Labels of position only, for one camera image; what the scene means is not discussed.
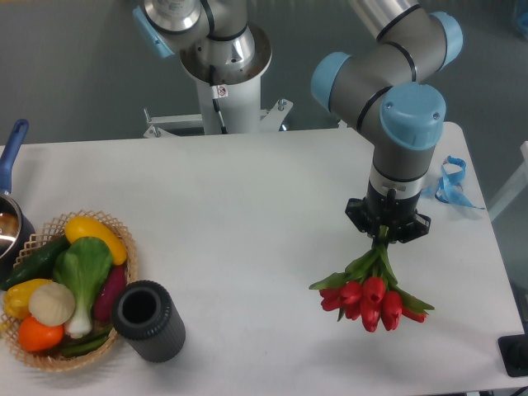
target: pot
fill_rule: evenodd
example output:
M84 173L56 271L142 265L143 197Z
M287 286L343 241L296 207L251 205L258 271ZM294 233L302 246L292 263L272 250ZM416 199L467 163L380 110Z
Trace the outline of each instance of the pot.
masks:
M28 128L27 120L15 123L0 157L0 282L7 279L18 253L35 232L20 206L11 198L12 168Z

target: black cup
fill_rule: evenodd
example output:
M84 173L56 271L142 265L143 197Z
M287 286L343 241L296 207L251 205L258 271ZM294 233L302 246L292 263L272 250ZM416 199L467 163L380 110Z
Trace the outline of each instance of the black cup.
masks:
M170 294L151 280L133 282L119 293L112 324L146 361L168 361L185 342L185 326Z

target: blue ribbon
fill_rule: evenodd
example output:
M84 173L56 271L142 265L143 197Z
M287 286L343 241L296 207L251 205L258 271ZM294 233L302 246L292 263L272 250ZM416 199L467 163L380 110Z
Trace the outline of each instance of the blue ribbon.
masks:
M448 174L444 165L451 163L460 167L458 172ZM438 187L436 188L435 198L445 204L468 206L469 208L484 209L473 205L464 195L464 189L460 183L465 178L465 161L460 158L453 158L448 156L441 166L442 177L438 180Z

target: black base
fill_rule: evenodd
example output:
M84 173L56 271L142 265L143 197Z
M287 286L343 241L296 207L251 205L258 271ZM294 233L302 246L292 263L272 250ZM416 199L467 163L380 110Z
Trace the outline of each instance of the black base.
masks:
M502 361L511 377L528 375L528 336L505 336L498 339Z

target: purple eggplant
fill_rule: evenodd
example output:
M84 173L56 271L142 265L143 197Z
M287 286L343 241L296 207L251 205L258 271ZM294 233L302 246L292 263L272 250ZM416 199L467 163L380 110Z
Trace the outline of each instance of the purple eggplant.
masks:
M126 274L124 266L114 266L93 305L93 317L96 320L110 322L114 300L125 286Z

